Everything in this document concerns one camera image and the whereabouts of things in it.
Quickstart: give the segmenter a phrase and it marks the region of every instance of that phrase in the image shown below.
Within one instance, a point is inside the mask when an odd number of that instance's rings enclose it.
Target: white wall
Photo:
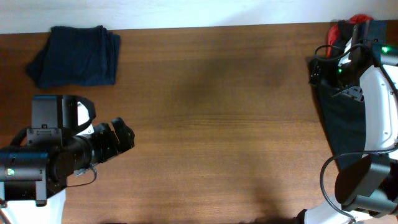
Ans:
[[[329,22],[358,13],[398,19],[398,0],[0,0],[0,33]]]

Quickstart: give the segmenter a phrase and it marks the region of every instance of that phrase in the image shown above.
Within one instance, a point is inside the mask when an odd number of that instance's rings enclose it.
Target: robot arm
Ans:
[[[392,81],[398,82],[398,67],[383,66]],[[365,99],[365,151],[393,148],[398,136],[397,100],[381,69],[369,67],[360,78],[360,87]],[[336,181],[337,195],[331,196],[331,201],[340,209],[342,203],[343,210],[357,221],[397,215],[397,195],[391,191],[396,187],[397,153],[389,153],[389,158],[382,159],[367,156],[341,171]],[[338,213],[327,202],[307,210],[303,220],[305,224],[351,223],[349,217]]]
[[[5,223],[61,223],[67,177],[82,175],[134,147],[121,118],[93,128],[94,104],[78,96],[35,96],[32,127],[0,150]],[[19,144],[27,136],[27,145]]]

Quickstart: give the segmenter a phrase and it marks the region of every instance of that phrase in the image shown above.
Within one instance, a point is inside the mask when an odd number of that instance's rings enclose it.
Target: white panel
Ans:
[[[384,65],[393,82],[398,82],[398,67]],[[398,114],[396,96],[380,68],[369,67],[360,78],[366,112],[365,151],[390,149],[396,143],[398,135]],[[398,159],[398,152],[389,154]]]
[[[44,207],[36,207],[34,200],[9,201],[7,208],[0,208],[1,216],[6,217],[12,224],[61,224],[66,197],[66,190],[63,189],[48,198]]]
[[[358,13],[398,19],[397,8],[396,0],[0,0],[0,33],[330,22]]]

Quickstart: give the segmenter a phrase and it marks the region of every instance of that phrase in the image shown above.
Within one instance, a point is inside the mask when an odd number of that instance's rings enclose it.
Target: folded towel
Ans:
[[[103,26],[53,27],[44,49],[26,71],[39,88],[113,85],[119,46],[120,36]]]

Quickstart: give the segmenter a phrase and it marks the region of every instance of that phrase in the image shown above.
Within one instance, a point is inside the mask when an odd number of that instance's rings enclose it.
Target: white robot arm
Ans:
[[[394,83],[398,83],[398,67],[383,65],[385,71]],[[366,143],[365,151],[385,150],[393,148],[398,136],[397,99],[392,93],[388,81],[380,68],[369,67],[360,78],[366,113]],[[398,152],[389,153],[389,158],[398,160]],[[331,201],[341,209],[341,204],[333,195]],[[373,218],[368,212],[352,210],[350,212],[356,221]],[[351,219],[334,210],[327,202],[305,212],[305,224],[348,224]]]
[[[67,177],[95,171],[97,164],[134,147],[135,135],[121,118],[112,120],[114,131],[104,123],[94,128],[94,118],[94,104],[85,98],[34,97],[32,127],[0,151],[4,223],[61,224]],[[20,147],[25,136],[28,145]]]

